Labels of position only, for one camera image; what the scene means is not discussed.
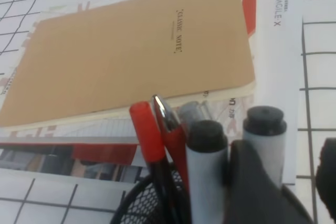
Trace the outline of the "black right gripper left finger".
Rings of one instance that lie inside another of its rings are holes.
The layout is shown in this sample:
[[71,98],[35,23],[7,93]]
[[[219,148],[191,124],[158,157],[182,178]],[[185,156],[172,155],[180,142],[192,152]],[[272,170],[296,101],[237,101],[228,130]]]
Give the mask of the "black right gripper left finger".
[[269,179],[254,148],[247,141],[233,141],[224,223],[296,222],[296,211]]

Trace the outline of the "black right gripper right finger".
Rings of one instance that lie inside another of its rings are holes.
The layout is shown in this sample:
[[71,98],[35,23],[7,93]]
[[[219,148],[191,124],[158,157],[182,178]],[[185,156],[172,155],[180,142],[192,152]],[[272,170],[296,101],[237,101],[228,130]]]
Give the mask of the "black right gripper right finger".
[[318,194],[335,223],[335,138],[327,138],[315,175]]

